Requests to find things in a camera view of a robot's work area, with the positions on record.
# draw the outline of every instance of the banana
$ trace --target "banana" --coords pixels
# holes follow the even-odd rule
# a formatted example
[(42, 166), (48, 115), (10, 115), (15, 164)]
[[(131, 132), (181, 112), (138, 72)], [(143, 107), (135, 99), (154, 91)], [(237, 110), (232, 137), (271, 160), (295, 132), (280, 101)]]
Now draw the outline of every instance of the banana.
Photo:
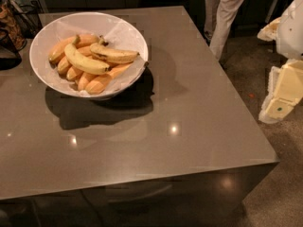
[(83, 72), (83, 74), (80, 77), (79, 82), (78, 82), (78, 91), (85, 90), (85, 87), (87, 86), (87, 84), (95, 77), (97, 77), (97, 75)]
[(85, 91), (90, 95), (100, 94), (104, 91), (112, 79), (113, 78), (108, 74), (97, 76), (87, 84)]
[[(86, 57), (91, 56), (92, 54), (89, 46), (81, 47), (78, 50), (83, 56)], [(71, 66), (72, 64), (68, 61), (66, 56), (64, 56), (57, 65), (57, 71), (59, 75), (65, 75)]]
[(79, 40), (80, 36), (76, 35), (75, 40), (65, 47), (64, 53), (68, 61), (78, 69), (90, 74), (101, 75), (107, 72), (110, 67), (108, 63), (85, 57), (79, 52), (76, 48)]
[(83, 74), (82, 70), (72, 65), (66, 73), (66, 79), (69, 81), (75, 81), (76, 79), (79, 79), (82, 74)]
[(112, 77), (112, 79), (115, 79), (117, 76), (119, 76), (122, 72), (124, 72), (127, 68), (129, 68), (131, 63), (128, 64), (120, 64), (112, 68), (109, 72), (107, 72), (108, 75)]
[[(80, 41), (77, 44), (77, 48), (84, 47), (87, 45), (90, 45), (92, 43), (101, 42), (105, 43), (105, 40), (102, 39), (103, 37), (99, 37), (97, 35), (93, 34), (81, 34), (80, 35)], [(66, 38), (58, 43), (56, 43), (48, 53), (48, 60), (52, 64), (57, 64), (63, 57), (64, 57), (64, 49), (65, 47), (72, 43), (75, 39), (75, 36)]]
[(92, 54), (100, 60), (118, 64), (133, 62), (135, 58), (139, 55), (137, 51), (113, 49), (106, 47), (104, 44), (101, 43), (92, 43), (90, 45), (90, 48)]

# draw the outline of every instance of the floor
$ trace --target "floor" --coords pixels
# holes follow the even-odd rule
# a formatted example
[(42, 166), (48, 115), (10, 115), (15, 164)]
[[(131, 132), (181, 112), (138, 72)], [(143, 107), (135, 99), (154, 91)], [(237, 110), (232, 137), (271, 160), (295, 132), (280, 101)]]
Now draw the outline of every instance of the floor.
[(272, 66), (286, 59), (276, 53), (274, 43), (256, 34), (228, 39), (223, 65), (227, 76), (258, 122), (280, 158), (279, 165), (244, 199), (222, 227), (303, 226), (303, 103), (283, 121), (258, 121)]

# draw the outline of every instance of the bowl rim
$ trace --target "bowl rim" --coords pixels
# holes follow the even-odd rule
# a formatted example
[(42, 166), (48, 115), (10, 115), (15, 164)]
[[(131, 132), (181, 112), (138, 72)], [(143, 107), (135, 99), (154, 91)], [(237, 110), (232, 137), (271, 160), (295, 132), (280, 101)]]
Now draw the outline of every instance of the bowl rim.
[[(35, 45), (35, 42), (36, 40), (38, 40), (39, 38), (39, 35), (41, 33), (43, 33), (45, 30), (47, 30), (49, 27), (51, 27), (52, 25), (58, 23), (60, 20), (62, 19), (66, 19), (67, 17), (73, 17), (73, 16), (82, 16), (82, 15), (94, 15), (94, 16), (106, 16), (106, 17), (109, 17), (109, 18), (113, 18), (113, 19), (117, 19), (119, 22), (123, 22), (123, 23), (126, 23), (128, 26), (130, 26), (133, 30), (135, 30), (137, 32), (137, 36), (141, 37), (140, 39), (142, 39), (142, 41), (144, 42), (143, 46), (144, 46), (144, 51), (145, 51), (145, 54), (144, 54), (144, 57), (142, 57), (143, 61), (145, 62), (144, 65), (142, 66), (141, 70), (139, 71), (139, 73), (136, 75), (136, 77), (134, 77), (134, 79), (127, 85), (125, 86), (124, 88), (120, 89), (120, 90), (117, 90), (115, 92), (112, 92), (111, 94), (108, 94), (108, 95), (104, 95), (104, 96), (100, 96), (100, 95), (71, 95), (69, 94), (68, 92), (66, 92), (65, 90), (60, 90), (58, 88), (56, 88), (54, 85), (51, 85), (49, 84), (48, 82), (45, 81), (45, 79), (43, 79), (43, 77), (41, 77), (37, 71), (38, 67), (34, 67), (33, 66), (33, 59), (32, 59), (32, 55), (33, 55), (33, 50), (34, 50), (34, 45)], [(78, 97), (78, 98), (87, 98), (87, 99), (99, 99), (99, 100), (107, 100), (107, 99), (110, 99), (120, 93), (122, 93), (124, 90), (126, 90), (127, 88), (129, 88), (130, 86), (132, 86), (142, 75), (142, 73), (144, 72), (145, 70), (145, 67), (147, 66), (148, 64), (148, 59), (149, 59), (149, 48), (147, 46), (147, 43), (146, 43), (146, 40), (144, 38), (144, 36), (141, 34), (141, 32), (135, 27), (133, 26), (132, 24), (130, 24), (129, 22), (125, 21), (124, 19), (122, 18), (119, 18), (117, 16), (114, 16), (112, 14), (108, 14), (108, 13), (104, 13), (104, 12), (98, 12), (98, 11), (80, 11), (80, 12), (74, 12), (74, 13), (71, 13), (71, 14), (67, 14), (67, 15), (64, 15), (60, 18), (57, 18), (53, 21), (51, 21), (50, 23), (48, 23), (46, 26), (44, 26), (39, 32), (38, 34), (35, 36), (35, 38), (32, 40), (31, 42), (31, 45), (30, 45), (30, 49), (29, 49), (29, 63), (30, 63), (30, 66), (32, 68), (32, 70), (34, 71), (35, 75), (47, 86), (47, 87), (50, 87), (52, 88), (53, 90), (61, 93), (61, 94), (64, 94), (64, 95), (67, 95), (67, 96), (72, 96), (72, 97)]]

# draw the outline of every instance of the banana stem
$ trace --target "banana stem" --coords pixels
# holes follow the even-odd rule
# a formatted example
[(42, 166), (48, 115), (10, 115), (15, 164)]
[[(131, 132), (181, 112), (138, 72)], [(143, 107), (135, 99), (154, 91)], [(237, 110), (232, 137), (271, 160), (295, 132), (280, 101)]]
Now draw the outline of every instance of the banana stem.
[(99, 39), (98, 43), (99, 43), (99, 44), (102, 44), (102, 45), (105, 45), (105, 46), (108, 44), (108, 42), (105, 41), (103, 35), (100, 36), (100, 39)]
[(74, 41), (72, 42), (72, 44), (76, 45), (77, 43), (80, 42), (80, 36), (78, 34), (76, 34)]

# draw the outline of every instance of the fruit bowl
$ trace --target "fruit bowl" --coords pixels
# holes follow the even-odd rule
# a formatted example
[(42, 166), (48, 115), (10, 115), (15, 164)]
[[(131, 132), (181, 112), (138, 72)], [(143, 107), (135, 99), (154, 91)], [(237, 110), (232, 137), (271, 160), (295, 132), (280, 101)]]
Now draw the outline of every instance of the fruit bowl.
[[(103, 92), (90, 95), (77, 90), (74, 81), (61, 77), (56, 66), (48, 60), (48, 53), (54, 44), (77, 34), (103, 36), (109, 47), (134, 50), (139, 56), (127, 70), (112, 79)], [(100, 12), (74, 13), (51, 22), (36, 35), (29, 50), (31, 67), (43, 83), (65, 95), (91, 99), (111, 98), (134, 84), (143, 73), (148, 56), (146, 41), (134, 26), (118, 17)]]

